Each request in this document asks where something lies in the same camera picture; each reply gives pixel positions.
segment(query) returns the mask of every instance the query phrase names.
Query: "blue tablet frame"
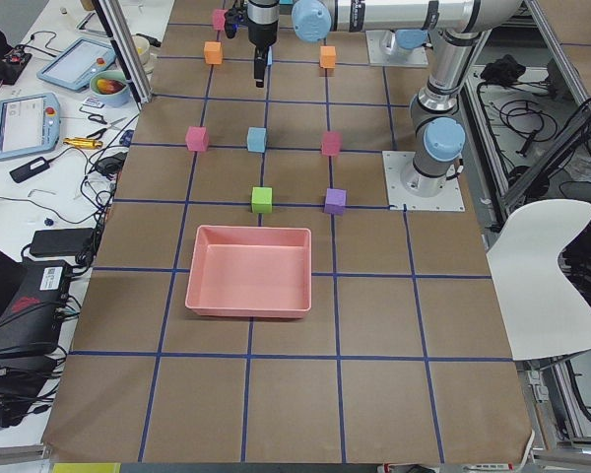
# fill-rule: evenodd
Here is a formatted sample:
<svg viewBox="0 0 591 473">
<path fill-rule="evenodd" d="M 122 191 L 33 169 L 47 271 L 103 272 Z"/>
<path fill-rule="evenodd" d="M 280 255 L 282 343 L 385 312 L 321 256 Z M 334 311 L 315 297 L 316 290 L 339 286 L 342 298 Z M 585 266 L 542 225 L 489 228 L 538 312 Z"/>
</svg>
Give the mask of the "blue tablet frame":
<svg viewBox="0 0 591 473">
<path fill-rule="evenodd" d="M 77 47 L 82 45 L 84 42 L 89 42 L 91 44 L 95 44 L 97 46 L 104 47 L 106 52 L 101 57 L 104 61 L 102 64 L 94 63 L 84 63 L 83 65 L 83 73 L 79 76 L 79 78 L 74 82 L 67 82 L 61 79 L 58 79 L 50 74 L 48 71 L 55 67 L 58 63 L 66 58 L 66 56 L 70 55 L 75 51 Z M 41 68 L 37 72 L 37 78 L 49 82 L 51 84 L 56 84 L 57 86 L 64 87 L 66 89 L 70 89 L 71 91 L 80 91 L 87 87 L 90 84 L 90 79 L 93 78 L 94 74 L 99 73 L 100 71 L 104 71 L 109 66 L 113 64 L 116 60 L 116 53 L 114 52 L 113 48 L 109 44 L 105 44 L 104 42 L 94 41 L 93 39 L 89 39 L 87 37 L 80 37 L 75 42 L 73 42 L 70 46 L 66 48 L 61 54 L 59 54 L 56 58 L 54 58 L 49 64 Z"/>
<path fill-rule="evenodd" d="M 10 158 L 17 158 L 19 156 L 31 155 L 33 153 L 43 153 L 54 149 L 59 141 L 60 131 L 60 113 L 59 113 L 59 100 L 53 93 L 37 94 L 35 96 L 17 97 L 15 99 L 6 99 L 0 101 L 0 150 L 2 149 L 2 141 L 4 136 L 4 126 L 6 125 L 5 112 L 7 104 L 14 101 L 27 101 L 30 99 L 43 98 L 43 125 L 41 128 L 42 143 L 39 146 L 32 146 L 28 148 L 22 148 L 20 150 L 12 151 L 0 151 L 0 160 L 8 160 Z M 46 109 L 52 107 L 55 113 L 49 116 L 46 113 Z"/>
</svg>

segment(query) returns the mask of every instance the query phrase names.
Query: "green cube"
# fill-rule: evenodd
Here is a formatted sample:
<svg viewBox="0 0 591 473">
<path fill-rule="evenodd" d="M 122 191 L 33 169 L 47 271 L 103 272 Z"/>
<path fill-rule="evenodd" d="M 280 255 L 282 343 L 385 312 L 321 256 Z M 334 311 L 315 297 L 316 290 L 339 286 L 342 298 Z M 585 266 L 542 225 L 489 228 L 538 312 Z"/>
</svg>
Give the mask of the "green cube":
<svg viewBox="0 0 591 473">
<path fill-rule="evenodd" d="M 252 187 L 252 212 L 255 214 L 272 213 L 271 187 Z"/>
</svg>

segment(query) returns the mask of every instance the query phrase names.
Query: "white mounting plate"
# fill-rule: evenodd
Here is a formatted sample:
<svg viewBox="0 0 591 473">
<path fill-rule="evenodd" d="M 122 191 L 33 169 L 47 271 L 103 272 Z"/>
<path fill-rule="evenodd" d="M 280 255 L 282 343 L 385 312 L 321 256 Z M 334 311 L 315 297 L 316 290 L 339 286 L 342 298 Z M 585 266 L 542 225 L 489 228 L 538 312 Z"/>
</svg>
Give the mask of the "white mounting plate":
<svg viewBox="0 0 591 473">
<path fill-rule="evenodd" d="M 428 67 L 427 54 L 423 47 L 417 47 L 409 54 L 388 55 L 381 49 L 381 40 L 387 31 L 365 32 L 367 54 L 373 66 Z"/>
<path fill-rule="evenodd" d="M 434 212 L 464 212 L 464 201 L 457 179 L 447 180 L 442 191 L 433 197 L 420 197 L 408 191 L 401 182 L 401 169 L 414 158 L 414 152 L 384 151 L 387 201 L 391 210 L 430 210 Z M 455 172 L 454 166 L 447 174 Z"/>
</svg>

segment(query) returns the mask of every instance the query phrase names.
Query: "plastic tray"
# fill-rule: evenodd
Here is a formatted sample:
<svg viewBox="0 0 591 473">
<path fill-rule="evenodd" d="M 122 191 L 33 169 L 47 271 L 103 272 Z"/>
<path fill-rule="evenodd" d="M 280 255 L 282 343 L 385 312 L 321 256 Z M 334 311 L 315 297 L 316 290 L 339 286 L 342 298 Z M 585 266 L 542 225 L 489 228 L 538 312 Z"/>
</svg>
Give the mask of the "plastic tray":
<svg viewBox="0 0 591 473">
<path fill-rule="evenodd" d="M 304 317 L 311 309 L 311 231 L 199 227 L 186 306 L 200 315 Z"/>
</svg>

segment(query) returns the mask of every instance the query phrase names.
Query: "white chair seat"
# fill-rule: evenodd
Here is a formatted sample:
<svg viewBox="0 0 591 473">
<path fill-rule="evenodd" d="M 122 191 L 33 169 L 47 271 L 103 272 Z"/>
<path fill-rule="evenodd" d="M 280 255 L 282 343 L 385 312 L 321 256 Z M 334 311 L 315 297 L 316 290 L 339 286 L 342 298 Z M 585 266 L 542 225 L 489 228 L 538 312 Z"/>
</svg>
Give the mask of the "white chair seat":
<svg viewBox="0 0 591 473">
<path fill-rule="evenodd" d="M 514 360 L 591 349 L 591 307 L 558 267 L 591 220 L 591 204 L 556 199 L 514 211 L 488 252 Z"/>
</svg>

